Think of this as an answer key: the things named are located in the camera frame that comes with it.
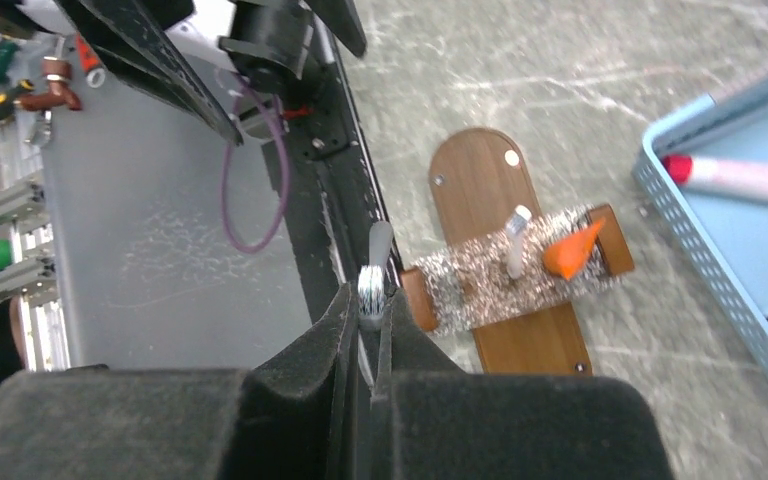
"black foam pad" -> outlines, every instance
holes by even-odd
[[[609,378],[394,373],[381,478],[672,479],[654,418]]]
[[[0,479],[220,478],[245,375],[16,374],[0,387]]]

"gray marble table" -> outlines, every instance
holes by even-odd
[[[628,285],[576,304],[595,372],[643,393],[678,478],[767,479],[768,382],[630,172],[648,124],[768,58],[768,0],[356,3],[347,68],[406,263],[444,245],[435,148],[505,131],[544,209],[610,202],[631,244]],[[474,370],[469,340],[443,346]]]

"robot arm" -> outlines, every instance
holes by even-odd
[[[322,68],[310,47],[321,21],[356,56],[366,38],[352,0],[23,0],[41,31],[78,33],[120,80],[242,138],[184,54],[239,73],[287,106],[315,101]]]

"light blue tray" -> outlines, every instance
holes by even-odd
[[[768,377],[768,206],[680,191],[669,153],[768,161],[768,68],[652,124],[633,171]]]

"purple cable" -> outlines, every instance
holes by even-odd
[[[290,197],[290,159],[287,156],[287,146],[284,144],[284,137],[278,119],[270,114],[266,109],[266,106],[260,100],[260,96],[249,87],[245,80],[240,77],[237,77],[237,79],[240,81],[240,93],[244,93],[254,101],[257,111],[260,112],[260,115],[263,117],[264,121],[266,121],[266,126],[269,127],[269,132],[272,134],[273,140],[275,140],[275,148],[278,150],[278,162],[281,164],[281,194],[278,209],[275,211],[275,217],[272,218],[272,225],[269,226],[269,230],[266,231],[266,234],[259,242],[254,245],[246,245],[234,235],[234,228],[231,225],[231,219],[228,216],[228,171],[231,167],[234,144],[228,142],[228,145],[225,147],[225,159],[222,162],[222,184],[219,187],[222,228],[225,230],[225,236],[228,237],[228,241],[234,248],[243,253],[254,254],[263,250],[269,242],[275,238],[275,234],[281,226],[281,219],[284,218],[284,212],[287,210],[287,202]],[[239,115],[242,100],[241,96],[237,97],[234,101],[234,116]]]

